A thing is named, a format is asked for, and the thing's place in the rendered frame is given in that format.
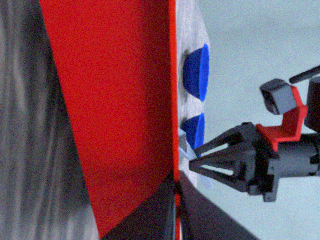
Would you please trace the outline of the light blue plastic scoop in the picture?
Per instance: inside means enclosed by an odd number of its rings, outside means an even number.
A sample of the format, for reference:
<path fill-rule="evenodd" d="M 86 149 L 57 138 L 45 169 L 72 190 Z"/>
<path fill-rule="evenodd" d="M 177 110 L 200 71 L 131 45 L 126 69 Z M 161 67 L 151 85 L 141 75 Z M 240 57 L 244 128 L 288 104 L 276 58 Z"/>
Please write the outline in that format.
<path fill-rule="evenodd" d="M 178 127 L 178 146 L 179 146 L 179 158 L 186 157 L 188 161 L 196 159 L 197 156 L 190 147 L 189 143 L 186 140 L 186 133 Z M 211 178 L 200 175 L 197 173 L 203 184 L 207 189 L 214 187 Z"/>

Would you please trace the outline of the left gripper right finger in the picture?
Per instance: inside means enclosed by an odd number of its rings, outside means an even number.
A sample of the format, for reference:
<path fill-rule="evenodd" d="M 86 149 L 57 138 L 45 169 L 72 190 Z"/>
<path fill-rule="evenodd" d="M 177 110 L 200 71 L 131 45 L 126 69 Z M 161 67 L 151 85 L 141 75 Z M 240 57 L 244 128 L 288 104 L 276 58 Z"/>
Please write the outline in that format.
<path fill-rule="evenodd" d="M 183 170 L 179 197 L 182 240 L 261 240 L 202 194 Z"/>

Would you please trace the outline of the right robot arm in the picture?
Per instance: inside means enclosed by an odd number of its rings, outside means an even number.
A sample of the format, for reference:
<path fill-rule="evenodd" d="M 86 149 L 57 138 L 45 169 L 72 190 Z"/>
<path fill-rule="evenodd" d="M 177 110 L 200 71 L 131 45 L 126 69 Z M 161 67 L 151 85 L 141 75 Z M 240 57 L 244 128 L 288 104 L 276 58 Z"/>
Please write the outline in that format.
<path fill-rule="evenodd" d="M 274 78 L 259 87 L 266 110 L 274 115 L 281 115 L 297 107 L 289 83 L 283 79 Z M 317 133 L 305 134 L 305 141 L 312 141 L 317 155 L 310 155 L 310 161 L 318 164 L 312 177 L 320 177 L 320 76 L 309 79 L 306 106 L 307 115 L 303 124 Z"/>

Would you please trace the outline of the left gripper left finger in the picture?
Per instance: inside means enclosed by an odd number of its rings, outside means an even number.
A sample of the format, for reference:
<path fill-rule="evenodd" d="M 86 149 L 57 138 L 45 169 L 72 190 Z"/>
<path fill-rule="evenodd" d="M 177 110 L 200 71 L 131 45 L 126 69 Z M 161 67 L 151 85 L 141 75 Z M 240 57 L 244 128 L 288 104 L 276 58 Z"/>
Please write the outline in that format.
<path fill-rule="evenodd" d="M 99 240 L 175 240 L 174 171 L 159 188 Z"/>

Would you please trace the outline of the red divided box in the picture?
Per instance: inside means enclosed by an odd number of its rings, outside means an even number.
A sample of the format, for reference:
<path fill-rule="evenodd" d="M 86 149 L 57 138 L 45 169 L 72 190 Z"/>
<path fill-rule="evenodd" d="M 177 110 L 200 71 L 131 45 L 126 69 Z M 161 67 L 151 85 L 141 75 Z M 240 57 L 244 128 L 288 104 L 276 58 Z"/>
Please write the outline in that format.
<path fill-rule="evenodd" d="M 180 240 L 176 0 L 39 1 L 99 238 L 174 171 Z"/>

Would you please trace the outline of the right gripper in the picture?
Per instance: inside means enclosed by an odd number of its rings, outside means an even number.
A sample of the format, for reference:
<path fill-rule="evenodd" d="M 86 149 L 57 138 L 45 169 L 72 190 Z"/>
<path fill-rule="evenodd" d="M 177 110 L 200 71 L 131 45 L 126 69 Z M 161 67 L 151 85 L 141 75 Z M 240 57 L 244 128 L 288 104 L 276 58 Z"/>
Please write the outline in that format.
<path fill-rule="evenodd" d="M 279 178 L 312 177 L 311 172 L 317 171 L 318 164 L 310 161 L 310 155 L 317 152 L 312 141 L 305 141 L 305 134 L 301 134 L 308 106 L 302 103 L 298 88 L 293 85 L 290 88 L 297 107 L 283 114 L 281 125 L 255 127 L 252 122 L 242 122 L 193 149 L 197 158 L 188 162 L 189 170 L 249 196 L 262 195 L 263 202 L 276 202 Z M 227 148 L 198 156 L 226 143 Z"/>

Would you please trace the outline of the blue bowl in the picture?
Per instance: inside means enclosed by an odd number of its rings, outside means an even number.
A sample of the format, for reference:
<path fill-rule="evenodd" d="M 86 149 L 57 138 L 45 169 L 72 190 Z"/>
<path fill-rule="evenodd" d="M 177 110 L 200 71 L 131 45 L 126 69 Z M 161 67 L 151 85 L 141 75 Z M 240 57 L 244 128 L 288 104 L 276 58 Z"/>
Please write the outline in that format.
<path fill-rule="evenodd" d="M 204 101 L 209 76 L 208 45 L 193 51 L 185 60 L 183 68 L 183 84 L 189 94 L 201 102 Z"/>
<path fill-rule="evenodd" d="M 186 140 L 192 150 L 203 145 L 205 129 L 204 114 L 201 113 L 200 115 L 189 118 L 184 122 L 181 129 L 186 133 Z"/>

